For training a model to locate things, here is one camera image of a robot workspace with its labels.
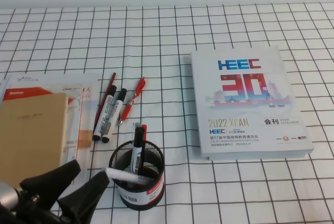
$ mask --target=tan notebook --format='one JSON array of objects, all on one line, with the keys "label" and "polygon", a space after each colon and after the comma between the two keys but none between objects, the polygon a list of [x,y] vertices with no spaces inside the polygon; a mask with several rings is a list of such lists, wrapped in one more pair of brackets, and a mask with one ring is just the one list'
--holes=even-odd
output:
[{"label": "tan notebook", "polygon": [[65,93],[3,101],[0,107],[0,180],[18,187],[59,167],[65,134]]}]

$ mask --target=book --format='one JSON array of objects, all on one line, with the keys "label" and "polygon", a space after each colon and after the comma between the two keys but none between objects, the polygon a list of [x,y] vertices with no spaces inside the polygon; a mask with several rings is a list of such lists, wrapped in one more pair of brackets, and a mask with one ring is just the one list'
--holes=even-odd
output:
[{"label": "book", "polygon": [[3,101],[27,98],[40,95],[48,95],[58,92],[66,93],[68,97],[66,131],[63,143],[63,155],[61,164],[76,159],[78,149],[78,136],[80,127],[82,86],[50,85],[42,87],[7,88]]},{"label": "book", "polygon": [[3,101],[0,107],[0,179],[19,187],[61,164],[68,98],[54,93]]},{"label": "book", "polygon": [[313,150],[277,47],[192,53],[201,155],[303,157]]},{"label": "book", "polygon": [[77,161],[81,172],[74,179],[74,184],[82,185],[88,179],[90,168],[90,147],[94,128],[96,110],[98,108],[100,87],[99,74],[9,74],[0,86],[0,103],[6,88],[70,85],[82,86],[82,106],[78,137]]}]

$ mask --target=pen cap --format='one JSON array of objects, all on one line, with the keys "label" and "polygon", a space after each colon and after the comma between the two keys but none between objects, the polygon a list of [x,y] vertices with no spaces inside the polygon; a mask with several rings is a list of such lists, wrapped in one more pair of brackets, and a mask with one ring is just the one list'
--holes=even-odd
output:
[{"label": "pen cap", "polygon": [[112,85],[112,86],[110,87],[110,90],[109,90],[109,92],[108,92],[108,95],[114,96],[114,95],[115,95],[115,92],[116,92],[116,89],[117,89],[117,87],[114,86],[114,85]]},{"label": "pen cap", "polygon": [[137,127],[135,129],[135,138],[134,138],[135,147],[142,147],[142,144],[144,143],[144,134],[145,130],[142,127]]},{"label": "pen cap", "polygon": [[125,96],[126,96],[126,92],[127,92],[127,90],[125,88],[122,88],[121,91],[120,91],[120,94],[117,97],[117,100],[124,101]]}]

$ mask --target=pen cup label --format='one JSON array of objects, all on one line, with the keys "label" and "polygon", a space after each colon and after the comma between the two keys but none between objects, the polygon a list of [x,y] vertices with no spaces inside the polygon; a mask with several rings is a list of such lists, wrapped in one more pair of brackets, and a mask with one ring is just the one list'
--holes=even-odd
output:
[{"label": "pen cup label", "polygon": [[121,197],[127,202],[134,205],[146,205],[151,203],[160,195],[162,188],[163,188],[163,174],[161,175],[160,180],[154,187],[144,192],[134,193],[126,191],[120,186],[118,187]]}]

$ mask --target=pen clip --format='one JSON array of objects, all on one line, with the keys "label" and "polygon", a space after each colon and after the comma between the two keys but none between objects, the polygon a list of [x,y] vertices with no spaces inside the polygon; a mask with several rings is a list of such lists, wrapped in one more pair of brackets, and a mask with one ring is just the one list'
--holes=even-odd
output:
[{"label": "pen clip", "polygon": [[146,84],[145,77],[143,77],[143,78],[140,79],[140,81],[138,82],[138,85],[136,87],[136,90],[135,90],[136,96],[140,95],[140,93],[141,93],[142,89],[144,88],[145,84]]}]

